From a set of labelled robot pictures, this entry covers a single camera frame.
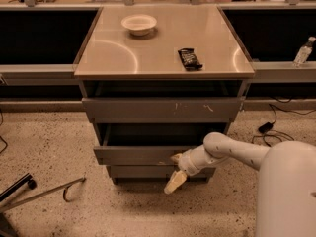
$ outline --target white bowl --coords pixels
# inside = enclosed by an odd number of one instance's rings
[[[136,14],[123,18],[121,24],[129,29],[131,34],[145,36],[156,26],[157,20],[149,15]]]

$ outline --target bottle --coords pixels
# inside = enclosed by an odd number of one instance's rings
[[[293,62],[295,67],[299,67],[307,60],[308,56],[312,53],[313,43],[315,40],[315,37],[308,38],[308,42],[300,48]]]

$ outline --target robotic arm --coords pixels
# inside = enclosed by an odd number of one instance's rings
[[[270,148],[210,133],[202,146],[173,156],[180,171],[165,193],[228,157],[259,171],[256,237],[316,236],[316,147],[306,143],[287,141]]]

